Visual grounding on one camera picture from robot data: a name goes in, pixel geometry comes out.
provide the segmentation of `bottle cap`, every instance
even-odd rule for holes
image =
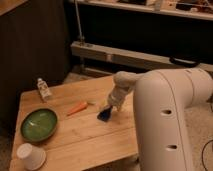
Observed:
[[[42,78],[38,78],[38,81],[42,81]]]

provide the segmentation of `black brush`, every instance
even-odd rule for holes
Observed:
[[[104,110],[98,114],[97,118],[101,121],[107,122],[111,117],[112,108],[113,106],[107,106],[107,108],[104,108]]]

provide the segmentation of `green bowl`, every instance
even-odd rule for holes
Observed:
[[[21,124],[21,134],[28,142],[40,142],[49,138],[56,129],[57,115],[50,109],[31,112]]]

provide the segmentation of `dark wall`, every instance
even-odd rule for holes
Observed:
[[[68,22],[75,19],[67,4]],[[79,5],[88,43],[212,63],[213,21]],[[70,27],[76,40],[77,27]]]
[[[30,0],[0,16],[0,124],[14,130],[20,93],[41,77],[61,83],[70,69],[60,0]]]

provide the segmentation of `wooden tabletop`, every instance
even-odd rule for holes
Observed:
[[[27,1],[28,0],[0,0],[0,16]]]
[[[127,96],[122,111],[114,110],[107,123],[97,119],[100,107],[113,86],[112,77],[103,77],[51,87],[53,97],[47,103],[41,101],[37,90],[24,92],[20,100],[10,170],[24,170],[16,156],[17,148],[24,143],[20,125],[29,112],[38,108],[54,110],[59,120],[54,135],[38,145],[47,153],[47,160],[40,170],[84,170],[135,155],[137,143],[132,94]],[[93,101],[95,105],[66,116],[82,100]]]

